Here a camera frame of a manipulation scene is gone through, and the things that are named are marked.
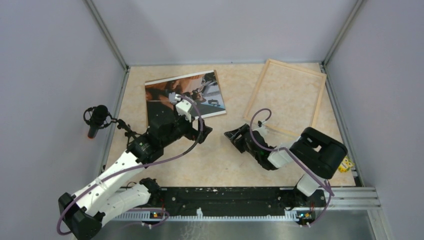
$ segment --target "marble-patterned surface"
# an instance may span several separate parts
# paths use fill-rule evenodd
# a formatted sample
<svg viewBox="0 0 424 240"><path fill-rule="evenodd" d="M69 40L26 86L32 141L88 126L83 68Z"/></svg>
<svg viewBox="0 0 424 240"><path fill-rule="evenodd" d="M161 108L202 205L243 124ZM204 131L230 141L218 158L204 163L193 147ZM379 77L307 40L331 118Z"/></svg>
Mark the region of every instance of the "marble-patterned surface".
<svg viewBox="0 0 424 240"><path fill-rule="evenodd" d="M317 63L297 65L320 71ZM263 66L263 64L211 64L132 67L119 118L125 120L139 133L144 133L147 126L145 81L216 70L227 111L225 115L205 119L213 131L203 144L180 159L147 168L132 181L137 182L150 177L157 179L159 185L167 187L294 186L303 174L296 163L292 162L275 171L267 171L250 154L239 153L223 135L224 132L246 123L243 120L243 113ZM277 103L270 103L266 107L274 109L279 106ZM340 140L327 91L324 93L320 108L316 128ZM266 141L272 146L292 139L291 136L274 131L270 131L266 136ZM106 167L118 159L126 148L126 142L124 132L115 129ZM164 156L160 160L182 153L192 143L185 138L174 142L165 148ZM355 185L351 172L337 172L330 182L333 186Z"/></svg>

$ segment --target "black microphone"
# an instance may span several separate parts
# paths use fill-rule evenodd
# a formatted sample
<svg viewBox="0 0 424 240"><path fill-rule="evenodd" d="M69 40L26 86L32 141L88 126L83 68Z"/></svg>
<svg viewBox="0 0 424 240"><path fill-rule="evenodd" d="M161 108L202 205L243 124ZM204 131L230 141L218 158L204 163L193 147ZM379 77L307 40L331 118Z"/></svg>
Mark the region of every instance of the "black microphone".
<svg viewBox="0 0 424 240"><path fill-rule="evenodd" d="M88 120L86 119L86 113L90 114L90 119ZM90 126L87 137L94 139L99 129L104 129L109 126L111 123L106 122L108 116L112 119L112 116L105 105L98 105L85 110L83 116L84 121L87 125Z"/></svg>

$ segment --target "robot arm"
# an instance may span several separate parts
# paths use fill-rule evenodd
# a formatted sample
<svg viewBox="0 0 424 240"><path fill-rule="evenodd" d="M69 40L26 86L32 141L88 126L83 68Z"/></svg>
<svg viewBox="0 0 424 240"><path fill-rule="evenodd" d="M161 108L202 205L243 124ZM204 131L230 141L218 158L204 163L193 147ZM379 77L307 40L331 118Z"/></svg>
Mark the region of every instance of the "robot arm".
<svg viewBox="0 0 424 240"><path fill-rule="evenodd" d="M143 134L132 131L121 119L112 119L118 129L125 130L128 138L126 150L95 180L72 195L66 192L58 199L60 213L64 214L62 220L78 240L90 240L114 217L149 201L151 194L160 189L150 178L124 192L117 193L117 190L148 166L157 164L155 161L164 154L166 146L181 137L201 144L212 131L203 120L198 121L198 130L194 129L191 104L187 100L178 100L174 120L150 123Z"/></svg>
<svg viewBox="0 0 424 240"><path fill-rule="evenodd" d="M348 153L347 148L339 141L325 135L324 133L307 127L294 142L282 143L280 146L268 146L263 136L264 127L261 122L259 128L252 131L247 124L227 131L224 135L241 152L250 153L256 161L266 170L276 170L298 158L308 170L297 182L295 190L300 191L306 197L311 196L320 186L319 182L331 179ZM264 150L261 146L273 150L286 148L285 150Z"/></svg>

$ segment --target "cable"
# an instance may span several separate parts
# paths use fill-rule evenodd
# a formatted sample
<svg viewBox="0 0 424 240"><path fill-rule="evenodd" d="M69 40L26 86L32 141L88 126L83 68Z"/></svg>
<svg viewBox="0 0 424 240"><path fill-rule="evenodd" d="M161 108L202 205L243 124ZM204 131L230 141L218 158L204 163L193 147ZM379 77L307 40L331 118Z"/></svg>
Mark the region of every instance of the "cable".
<svg viewBox="0 0 424 240"><path fill-rule="evenodd" d="M308 167L306 167L299 159L298 159L298 157L296 157L296 155L294 155L287 147L280 147L280 148L278 148L278 149L275 149L275 148L267 148L267 147L264 147L264 146L262 146L256 139L255 139L255 136L253 135L253 131L252 131L252 124L253 124L253 121L255 120L255 117L260 113L260 112L263 112L263 111L268 111L269 112L269 115L268 115L268 117L265 119L265 121L267 121L268 119L270 119L270 117L271 117L271 115L272 115L272 112L271 112L271 109L269 109L269 108L262 108L262 109L260 109L259 111L257 111L254 115L253 115L253 117L251 118L251 120L250 120L250 124L249 124L249 132L250 132L250 136L251 136L251 138L252 138L252 140L253 140L253 142L258 146L258 147L260 147L261 149L263 149L263 150L266 150L266 151L270 151L270 152L279 152L279 151L281 151L281 150L284 150L296 163L297 163L297 165L299 165L313 180L315 180L315 182L316 183L318 183L323 189L325 189L331 196L334 196L334 193L333 193L333 191L331 190L331 187L329 187L329 186L326 186L324 183L322 183L316 176L315 176L315 174L313 173L313 172L311 172L311 170L309 170L308 169Z"/></svg>
<svg viewBox="0 0 424 240"><path fill-rule="evenodd" d="M127 185L126 185L126 187L125 187L125 189L129 189L129 185L130 184L135 184L135 185L137 185L137 183L135 182L135 181L130 181Z"/></svg>
<svg viewBox="0 0 424 240"><path fill-rule="evenodd" d="M128 210L127 212L147 212L147 211L149 211L149 212L161 212L162 213L162 216L164 214L167 215L167 217L165 217L165 219L161 220L158 223L155 223L155 224L151 225L152 228L164 224L163 222L165 222L171 216L170 213L167 212L166 210L164 210L163 207L162 207L162 209L157 209L157 208L133 208L133 209Z"/></svg>
<svg viewBox="0 0 424 240"><path fill-rule="evenodd" d="M198 115L198 121L200 121L200 123L202 123L202 115L198 109L198 107L196 106L196 104L194 103L193 100L191 100L190 98L180 95L180 97L184 100L187 100L194 108L194 110L196 111L197 115ZM120 171L117 171L115 173L112 173L109 176L106 176L105 178L103 178L101 180L101 182L106 182L107 180L116 177L120 174L132 171L132 170L136 170L136 169L141 169L141 168L145 168L145 167L150 167L150 166L154 166L154 165L159 165L159 164L164 164L167 162L170 162L172 160L181 158L182 156L188 154L193 148L195 148L195 146L199 143L200 138L202 137L202 132L203 132L203 124L200 124L200 129L199 129L199 134L197 136L196 141L194 141L194 143L183 153L170 157L168 159L162 160L162 161L157 161L157 162L152 162L152 163L147 163L147 164L143 164L143 165L138 165L138 166L133 166L133 167L129 167ZM59 220L56 223L56 231L59 235L65 236L71 233L71 231L67 231L67 232L62 232L61 231L61 223L62 220L64 219L66 213L69 211L69 209L76 203L78 202L78 200L80 200L82 197L84 197L86 194L88 194L90 191L92 191L94 188L96 188L98 185L95 183L92 186L90 186L89 188L87 188L87 190L85 190L84 192L82 192L80 195L78 195L76 198L74 198L74 200L63 210L63 212L60 214Z"/></svg>
<svg viewBox="0 0 424 240"><path fill-rule="evenodd" d="M331 185L330 185L330 182L328 180L325 180L324 184L331 189ZM330 201L331 201L331 194L328 195L328 201L327 201L327 204L325 205L324 209L319 214L319 216L317 218L315 218L315 220L313 222L309 223L309 227L312 227L312 225L314 225L324 215L324 213L326 212L327 208L330 205Z"/></svg>
<svg viewBox="0 0 424 240"><path fill-rule="evenodd" d="M129 226L132 226L132 225L142 225L143 227L149 227L149 228L154 228L154 227L158 227L158 226L160 226L160 225L162 225L162 224L164 224L164 222L171 216L170 215L170 213L169 212L167 212L167 211L165 211L165 210L160 210L160 209L152 209L152 208L145 208L145 209L130 209L128 212L135 212L135 211L155 211L155 212L162 212L162 213L164 213L165 215L166 215L166 217L164 218L164 219L162 219L161 221L159 221L158 223L155 223L155 224L146 224L146 223L144 223L144 222L140 222L140 221L136 221L136 222L131 222L131 223L128 223L128 224L125 224L124 226L122 226L122 227L120 227L120 228L118 228L117 230L116 230L116 234L119 232L119 231L121 231L122 229L124 229L124 228L127 228L127 227L129 227Z"/></svg>
<svg viewBox="0 0 424 240"><path fill-rule="evenodd" d="M165 201L163 199L160 200L162 202L162 211L165 208Z"/></svg>

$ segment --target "gray wall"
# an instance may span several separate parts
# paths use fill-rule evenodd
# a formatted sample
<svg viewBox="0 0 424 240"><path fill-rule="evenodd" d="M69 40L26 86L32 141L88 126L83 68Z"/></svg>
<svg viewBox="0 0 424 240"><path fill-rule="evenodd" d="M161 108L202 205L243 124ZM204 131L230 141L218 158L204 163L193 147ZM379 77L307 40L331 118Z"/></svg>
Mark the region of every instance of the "gray wall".
<svg viewBox="0 0 424 240"><path fill-rule="evenodd" d="M423 239L424 1L371 0L328 72L365 183L397 239Z"/></svg>
<svg viewBox="0 0 424 240"><path fill-rule="evenodd" d="M123 76L83 1L1 1L0 239L70 238L57 199L93 179L106 141L83 112L112 108Z"/></svg>
<svg viewBox="0 0 424 240"><path fill-rule="evenodd" d="M356 0L94 0L129 65L322 61Z"/></svg>

